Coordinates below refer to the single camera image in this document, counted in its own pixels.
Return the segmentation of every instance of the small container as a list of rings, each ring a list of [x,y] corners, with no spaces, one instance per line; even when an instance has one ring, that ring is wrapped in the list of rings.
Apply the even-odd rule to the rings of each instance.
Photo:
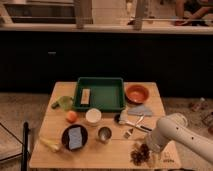
[[[89,109],[86,112],[86,121],[90,126],[97,126],[101,121],[102,113],[96,108]]]
[[[108,127],[101,127],[98,130],[98,139],[103,143],[108,143],[112,137],[112,131]]]

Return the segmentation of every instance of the person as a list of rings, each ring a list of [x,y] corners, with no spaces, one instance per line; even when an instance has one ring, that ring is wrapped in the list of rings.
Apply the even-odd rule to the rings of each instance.
[[[202,17],[204,17],[212,9],[213,7],[201,6],[197,2],[197,0],[176,0],[176,5],[175,5],[176,16],[179,19],[186,19],[186,20],[177,21],[176,25],[189,25],[196,19],[201,19]],[[184,16],[185,10],[191,12],[192,15],[186,18]]]

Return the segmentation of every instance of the wooden table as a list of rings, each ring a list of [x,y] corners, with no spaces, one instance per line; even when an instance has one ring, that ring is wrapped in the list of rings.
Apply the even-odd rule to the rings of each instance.
[[[158,88],[155,83],[140,83],[150,91],[150,97],[145,105],[153,111],[152,117],[145,117],[143,125],[155,128],[157,119],[165,115],[164,107],[160,98]],[[39,136],[51,139],[55,142],[61,141],[63,131],[70,126],[65,119],[66,112],[60,108],[52,109],[51,104],[61,96],[74,96],[76,82],[57,82],[46,114],[41,125]],[[88,131],[88,141],[86,145],[75,152],[70,152],[65,148],[53,153],[49,148],[37,141],[30,159],[31,168],[73,168],[73,169],[159,169],[159,168],[180,168],[181,163],[176,150],[175,143],[171,141],[161,155],[151,155],[151,159],[141,166],[136,166],[131,162],[130,153],[135,147],[135,140],[143,140],[146,133],[137,129],[133,135],[126,140],[123,138],[124,132],[130,127],[121,126],[113,121],[115,113],[103,113],[103,119],[97,127],[85,124],[85,113],[78,113],[77,124],[82,124]],[[138,116],[129,116],[131,121],[136,121]],[[107,144],[97,141],[97,131],[102,126],[112,129],[112,138]]]

